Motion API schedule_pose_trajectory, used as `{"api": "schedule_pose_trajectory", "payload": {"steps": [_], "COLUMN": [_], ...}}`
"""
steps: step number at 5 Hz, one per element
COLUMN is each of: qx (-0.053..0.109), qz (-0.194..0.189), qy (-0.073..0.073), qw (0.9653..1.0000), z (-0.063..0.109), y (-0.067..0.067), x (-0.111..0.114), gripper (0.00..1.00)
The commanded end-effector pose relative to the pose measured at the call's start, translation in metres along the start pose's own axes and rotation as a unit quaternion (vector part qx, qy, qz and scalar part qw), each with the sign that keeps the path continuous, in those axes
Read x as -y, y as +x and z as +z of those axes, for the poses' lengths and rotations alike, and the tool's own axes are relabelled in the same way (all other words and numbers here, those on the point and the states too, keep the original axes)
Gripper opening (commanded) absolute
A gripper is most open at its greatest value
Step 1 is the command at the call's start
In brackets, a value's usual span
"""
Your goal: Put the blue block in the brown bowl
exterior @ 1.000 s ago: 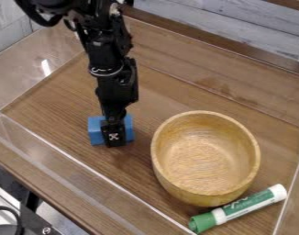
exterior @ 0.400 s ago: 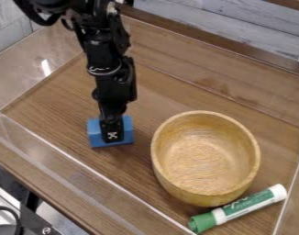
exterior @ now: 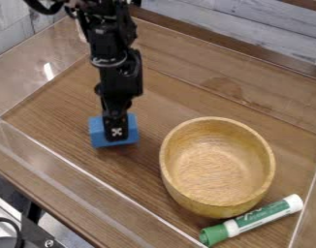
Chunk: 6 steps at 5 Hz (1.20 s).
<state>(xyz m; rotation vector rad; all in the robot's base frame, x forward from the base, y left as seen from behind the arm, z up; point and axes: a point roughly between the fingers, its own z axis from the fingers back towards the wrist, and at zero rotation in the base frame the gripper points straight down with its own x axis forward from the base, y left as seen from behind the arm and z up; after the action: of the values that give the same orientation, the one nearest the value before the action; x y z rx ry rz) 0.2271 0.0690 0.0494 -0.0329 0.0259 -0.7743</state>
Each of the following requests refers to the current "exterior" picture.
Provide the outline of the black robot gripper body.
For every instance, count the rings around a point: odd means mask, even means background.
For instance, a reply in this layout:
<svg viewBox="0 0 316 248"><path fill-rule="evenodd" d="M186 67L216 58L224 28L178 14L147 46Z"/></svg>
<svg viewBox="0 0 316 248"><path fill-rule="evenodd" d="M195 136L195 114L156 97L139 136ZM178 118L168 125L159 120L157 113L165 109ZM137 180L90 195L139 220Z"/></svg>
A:
<svg viewBox="0 0 316 248"><path fill-rule="evenodd" d="M101 21L88 23L85 38L92 66L99 70L96 94L104 111L125 111L132 99L141 94L140 52L132 48L137 38L133 22Z"/></svg>

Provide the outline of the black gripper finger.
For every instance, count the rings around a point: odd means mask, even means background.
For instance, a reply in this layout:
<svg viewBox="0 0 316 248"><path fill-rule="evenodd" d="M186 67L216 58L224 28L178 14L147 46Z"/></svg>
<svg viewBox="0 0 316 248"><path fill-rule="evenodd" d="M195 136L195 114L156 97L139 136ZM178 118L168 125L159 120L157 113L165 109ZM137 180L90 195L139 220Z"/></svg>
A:
<svg viewBox="0 0 316 248"><path fill-rule="evenodd" d="M104 137L108 141L124 140L128 137L128 116L125 112L104 110L101 113Z"/></svg>

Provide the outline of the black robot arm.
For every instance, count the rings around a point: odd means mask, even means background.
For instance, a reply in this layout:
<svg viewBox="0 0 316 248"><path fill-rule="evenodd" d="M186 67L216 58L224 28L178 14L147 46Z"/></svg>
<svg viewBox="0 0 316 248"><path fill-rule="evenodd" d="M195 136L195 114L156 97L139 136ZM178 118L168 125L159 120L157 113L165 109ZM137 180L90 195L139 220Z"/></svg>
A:
<svg viewBox="0 0 316 248"><path fill-rule="evenodd" d="M92 142L99 146L131 143L137 137L135 116L128 113L132 100L141 94L141 59L132 48L137 26L127 0L21 0L33 11L52 16L64 11L77 21L89 45L89 62L99 70L95 93L101 115L89 120Z"/></svg>

